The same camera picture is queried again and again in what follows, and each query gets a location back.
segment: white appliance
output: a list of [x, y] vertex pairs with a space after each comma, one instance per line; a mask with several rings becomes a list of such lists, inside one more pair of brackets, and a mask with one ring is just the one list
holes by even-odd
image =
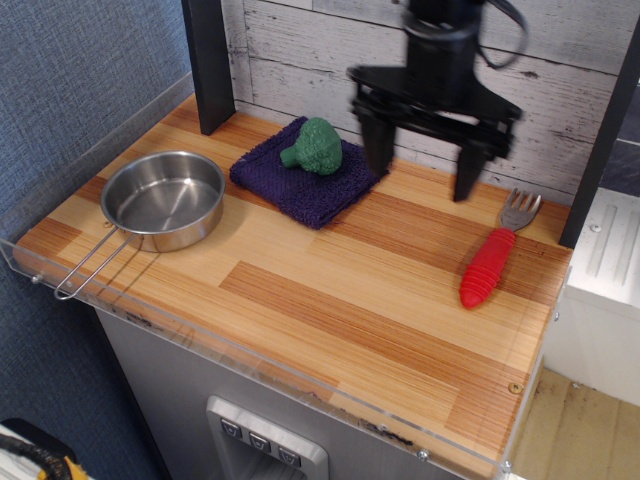
[[640, 405], [640, 199], [599, 189], [571, 259], [545, 367]]

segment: wire handle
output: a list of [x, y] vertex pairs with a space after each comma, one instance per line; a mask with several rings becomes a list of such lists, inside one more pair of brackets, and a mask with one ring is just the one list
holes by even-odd
[[112, 236], [114, 233], [116, 233], [116, 231], [117, 231], [117, 230], [118, 230], [118, 227], [113, 227], [113, 228], [111, 229], [111, 231], [110, 231], [109, 233], [107, 233], [107, 234], [105, 235], [105, 237], [104, 237], [102, 240], [100, 240], [100, 243], [98, 243], [98, 245], [96, 245], [95, 247], [93, 247], [93, 250], [91, 250], [91, 251], [87, 254], [87, 256], [86, 256], [86, 257], [84, 257], [82, 260], [80, 260], [80, 263], [79, 263], [78, 265], [76, 265], [76, 267], [75, 267], [73, 270], [71, 270], [71, 271], [69, 272], [69, 275], [67, 275], [66, 277], [64, 277], [64, 278], [62, 279], [62, 281], [60, 282], [60, 284], [58, 284], [58, 286], [56, 287], [56, 289], [53, 291], [53, 296], [54, 296], [56, 299], [58, 299], [58, 300], [69, 300], [70, 298], [75, 298], [75, 297], [76, 297], [76, 295], [78, 295], [78, 294], [80, 293], [80, 291], [81, 291], [81, 290], [82, 290], [82, 289], [83, 289], [83, 288], [84, 288], [84, 287], [85, 287], [85, 286], [86, 286], [86, 285], [87, 285], [91, 280], [93, 280], [93, 278], [94, 278], [98, 273], [100, 273], [100, 271], [101, 271], [104, 267], [106, 267], [106, 266], [107, 266], [107, 264], [108, 264], [111, 260], [113, 260], [113, 258], [114, 258], [116, 255], [118, 255], [118, 254], [122, 251], [122, 249], [123, 249], [124, 247], [126, 247], [127, 245], [129, 245], [129, 243], [131, 242], [131, 240], [133, 240], [135, 237], [137, 237], [137, 236], [139, 235], [138, 233], [133, 233], [133, 234], [131, 234], [131, 236], [130, 236], [129, 238], [127, 238], [127, 239], [122, 243], [122, 245], [120, 245], [120, 246], [118, 247], [118, 249], [117, 249], [115, 252], [113, 252], [113, 253], [109, 256], [109, 258], [107, 258], [107, 259], [102, 263], [102, 265], [100, 265], [100, 266], [99, 266], [99, 267], [98, 267], [98, 268], [97, 268], [97, 269], [96, 269], [96, 270], [95, 270], [95, 271], [94, 271], [94, 272], [89, 276], [89, 278], [87, 278], [87, 279], [82, 283], [82, 285], [80, 285], [80, 286], [76, 289], [76, 291], [75, 291], [75, 292], [73, 292], [73, 293], [64, 293], [64, 292], [62, 292], [62, 290], [61, 290], [61, 289], [62, 289], [62, 286], [67, 282], [67, 280], [69, 280], [73, 275], [75, 275], [75, 273], [80, 269], [80, 267], [82, 267], [82, 265], [84, 265], [84, 264], [87, 262], [87, 260], [89, 260], [89, 259], [93, 256], [93, 254], [94, 254], [94, 253], [96, 253], [96, 252], [100, 249], [100, 247], [102, 247], [102, 245], [104, 245], [104, 244], [105, 244], [105, 242], [106, 242], [107, 240], [109, 240], [109, 238], [111, 238], [111, 236]]

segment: fork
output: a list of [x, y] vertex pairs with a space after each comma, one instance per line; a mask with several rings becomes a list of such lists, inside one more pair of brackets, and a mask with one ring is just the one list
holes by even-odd
[[536, 216], [542, 197], [514, 188], [500, 213], [495, 229], [467, 266], [460, 283], [460, 301], [465, 308], [484, 302], [498, 284], [509, 253], [516, 241], [516, 230], [526, 227]]

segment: stainless steel pot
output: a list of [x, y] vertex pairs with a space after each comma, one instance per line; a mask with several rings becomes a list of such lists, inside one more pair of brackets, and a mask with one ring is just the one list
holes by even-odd
[[[132, 243], [148, 252], [171, 252], [206, 237], [222, 216], [224, 174], [210, 159], [191, 152], [160, 152], [125, 165], [102, 189], [101, 206], [113, 229], [56, 287], [58, 300], [74, 298]], [[72, 293], [63, 285], [118, 230], [131, 235]]]

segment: screw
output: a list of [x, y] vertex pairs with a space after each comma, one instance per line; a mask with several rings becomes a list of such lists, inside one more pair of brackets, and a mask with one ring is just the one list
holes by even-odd
[[511, 393], [515, 393], [516, 395], [522, 393], [522, 391], [524, 390], [524, 386], [522, 386], [519, 383], [515, 383], [515, 382], [511, 382], [509, 384], [509, 391]]

